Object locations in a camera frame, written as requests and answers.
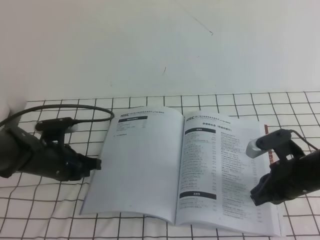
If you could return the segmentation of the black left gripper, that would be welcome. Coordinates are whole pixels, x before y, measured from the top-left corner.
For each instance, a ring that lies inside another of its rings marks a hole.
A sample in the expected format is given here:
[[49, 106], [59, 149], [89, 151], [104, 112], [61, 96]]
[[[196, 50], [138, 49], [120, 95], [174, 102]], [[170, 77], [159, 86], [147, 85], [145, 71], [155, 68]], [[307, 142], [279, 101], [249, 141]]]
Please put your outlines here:
[[23, 139], [28, 159], [23, 172], [57, 181], [78, 181], [92, 170], [101, 170], [102, 160], [85, 157], [75, 152], [61, 140], [37, 139], [34, 136]]

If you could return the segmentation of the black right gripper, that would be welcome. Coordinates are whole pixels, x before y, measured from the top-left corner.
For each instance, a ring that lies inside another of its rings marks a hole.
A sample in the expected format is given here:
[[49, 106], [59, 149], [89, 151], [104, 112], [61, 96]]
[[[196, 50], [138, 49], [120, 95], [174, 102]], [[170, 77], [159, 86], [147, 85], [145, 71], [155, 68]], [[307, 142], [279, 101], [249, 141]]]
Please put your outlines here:
[[270, 165], [270, 173], [260, 178], [250, 191], [256, 206], [279, 205], [316, 190], [316, 153]]

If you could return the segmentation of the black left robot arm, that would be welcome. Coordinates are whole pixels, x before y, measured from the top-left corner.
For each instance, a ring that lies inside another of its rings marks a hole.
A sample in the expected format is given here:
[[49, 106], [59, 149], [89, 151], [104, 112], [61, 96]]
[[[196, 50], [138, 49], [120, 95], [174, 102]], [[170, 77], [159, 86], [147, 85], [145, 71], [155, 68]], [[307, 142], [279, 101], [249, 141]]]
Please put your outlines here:
[[100, 170], [102, 161], [77, 153], [65, 144], [65, 133], [37, 138], [19, 127], [0, 131], [0, 176], [26, 173], [61, 182], [78, 181]]

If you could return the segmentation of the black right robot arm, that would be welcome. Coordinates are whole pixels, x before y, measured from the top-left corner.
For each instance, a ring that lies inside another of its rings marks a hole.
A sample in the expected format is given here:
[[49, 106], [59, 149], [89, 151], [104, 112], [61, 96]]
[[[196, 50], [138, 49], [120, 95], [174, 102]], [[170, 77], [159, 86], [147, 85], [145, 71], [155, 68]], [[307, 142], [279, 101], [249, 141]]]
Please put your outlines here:
[[265, 203], [279, 205], [320, 189], [320, 151], [290, 160], [278, 160], [270, 172], [262, 176], [250, 191], [256, 206]]

